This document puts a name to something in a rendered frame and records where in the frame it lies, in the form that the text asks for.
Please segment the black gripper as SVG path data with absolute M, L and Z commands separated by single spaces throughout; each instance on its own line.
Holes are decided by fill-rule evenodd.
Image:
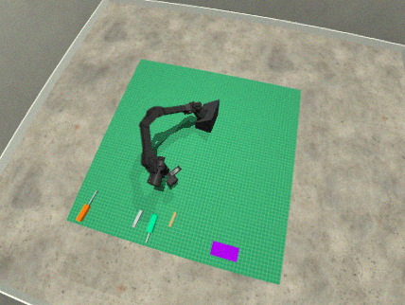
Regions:
M 171 175 L 170 173 L 170 169 L 167 169 L 165 172 L 162 172 L 163 175 L 166 175 L 168 177 L 168 179 L 166 180 L 166 183 L 172 187 L 176 182 L 178 182 L 178 178 L 175 175 Z M 169 174 L 169 175 L 168 175 Z

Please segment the grey rectangular bar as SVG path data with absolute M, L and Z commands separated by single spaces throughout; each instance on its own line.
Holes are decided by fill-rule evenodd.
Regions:
M 139 212 L 138 212 L 138 214 L 137 214 L 137 216 L 136 216 L 136 218 L 135 218 L 135 220 L 134 220 L 134 222 L 133 222 L 133 224 L 132 224 L 132 227 L 136 227 L 136 225 L 137 225 L 137 223 L 138 223 L 138 221 L 139 221 L 139 219 L 140 219 L 142 213 L 143 213 L 143 210 L 140 209 Z

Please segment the green work mat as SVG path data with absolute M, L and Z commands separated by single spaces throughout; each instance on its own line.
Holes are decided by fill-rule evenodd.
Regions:
M 66 221 L 280 285 L 300 98 L 298 89 L 140 60 Z M 217 99 L 211 133 L 196 128 L 193 113 L 151 123 L 155 156 L 181 170 L 172 187 L 166 175 L 160 188 L 148 184 L 139 129 L 146 111 Z M 239 248 L 237 261 L 210 255 L 213 241 Z

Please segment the purple rectangular block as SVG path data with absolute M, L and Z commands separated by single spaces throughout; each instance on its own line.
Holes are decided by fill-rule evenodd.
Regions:
M 237 261 L 239 248 L 213 241 L 210 255 L 214 255 L 227 260 Z

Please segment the black strip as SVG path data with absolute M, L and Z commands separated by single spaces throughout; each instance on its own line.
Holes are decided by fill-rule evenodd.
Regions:
M 179 172 L 181 170 L 181 168 L 178 166 L 178 167 L 176 167 L 174 170 L 172 170 L 171 172 L 170 172 L 170 174 L 171 175 L 175 175 L 177 172 Z

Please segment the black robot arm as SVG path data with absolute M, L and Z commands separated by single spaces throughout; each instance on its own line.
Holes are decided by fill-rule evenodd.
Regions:
M 182 112 L 179 112 L 182 111 Z M 155 153 L 152 150 L 151 138 L 150 138 L 150 125 L 157 118 L 165 115 L 184 113 L 185 115 L 194 114 L 198 119 L 205 118 L 208 110 L 202 107 L 201 102 L 189 102 L 185 105 L 172 106 L 172 107 L 162 107 L 154 106 L 146 112 L 143 117 L 146 121 L 141 121 L 139 123 L 141 141 L 142 141 L 142 154 L 141 154 L 141 165 L 146 168 L 147 172 L 150 173 L 150 177 L 147 181 L 149 184 L 157 185 L 160 187 L 162 183 L 162 178 L 165 176 L 162 172 L 165 172 L 167 165 L 165 164 L 165 157 L 158 156 L 156 159 Z M 151 113 L 152 112 L 152 113 Z M 151 114 L 150 114 L 151 113 Z M 171 113 L 171 114 L 169 114 Z M 188 113 L 188 114 L 187 114 Z

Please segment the orange-handled screwdriver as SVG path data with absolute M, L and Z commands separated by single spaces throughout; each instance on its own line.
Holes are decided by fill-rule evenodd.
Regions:
M 84 205 L 84 207 L 82 208 L 81 212 L 79 213 L 79 216 L 77 217 L 77 221 L 82 222 L 83 219 L 85 218 L 86 214 L 88 213 L 89 209 L 91 208 L 90 203 L 92 202 L 93 198 L 95 196 L 92 197 L 91 201 L 89 202 L 88 205 Z

